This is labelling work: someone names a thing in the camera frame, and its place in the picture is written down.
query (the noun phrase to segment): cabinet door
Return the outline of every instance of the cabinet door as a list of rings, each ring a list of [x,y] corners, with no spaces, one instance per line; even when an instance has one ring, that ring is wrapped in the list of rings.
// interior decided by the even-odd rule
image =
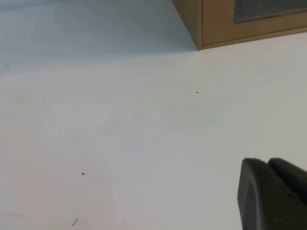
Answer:
[[[202,45],[235,42],[262,35],[269,37],[282,34],[284,31],[307,27],[307,0],[290,0],[288,7],[285,7],[286,2],[285,0],[257,0],[256,3],[255,0],[203,0]]]

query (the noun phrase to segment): wooden furniture edge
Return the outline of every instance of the wooden furniture edge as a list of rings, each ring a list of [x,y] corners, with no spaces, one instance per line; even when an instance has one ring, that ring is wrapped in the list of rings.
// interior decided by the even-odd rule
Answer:
[[[256,40],[279,37],[279,36],[284,36],[284,35],[293,35],[293,34],[304,33],[304,32],[307,32],[307,27],[293,29],[293,30],[279,31],[275,33],[263,34],[263,35],[253,36],[253,37],[246,37],[246,38],[241,38],[241,39],[236,39],[236,40],[231,40],[231,41],[202,45],[201,49],[210,49],[210,48],[215,48],[219,46],[227,46],[227,45],[232,45],[232,44],[256,41]]]
[[[202,49],[202,0],[173,0],[197,48]]]

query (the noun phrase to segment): white table surface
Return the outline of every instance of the white table surface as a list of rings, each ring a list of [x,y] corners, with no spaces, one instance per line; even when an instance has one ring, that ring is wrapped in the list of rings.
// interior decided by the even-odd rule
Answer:
[[[243,158],[307,168],[307,34],[196,52],[170,0],[14,1],[0,229],[239,230]]]

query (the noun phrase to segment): black object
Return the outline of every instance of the black object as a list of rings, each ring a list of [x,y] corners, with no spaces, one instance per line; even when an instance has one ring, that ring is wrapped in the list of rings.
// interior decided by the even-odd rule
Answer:
[[[307,0],[235,0],[234,22],[307,10]]]
[[[237,198],[243,230],[307,230],[307,172],[285,160],[244,159]]]

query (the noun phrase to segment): wooden cabinet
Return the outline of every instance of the wooden cabinet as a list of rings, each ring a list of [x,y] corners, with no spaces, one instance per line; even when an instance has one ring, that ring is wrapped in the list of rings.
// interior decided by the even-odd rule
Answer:
[[[280,13],[276,13],[276,7],[271,4],[275,9],[271,15],[270,12],[260,14],[259,18],[252,15],[250,20],[235,22],[236,1],[241,3],[243,0],[173,0],[199,49],[307,31],[307,10],[304,7],[290,11],[283,7]]]

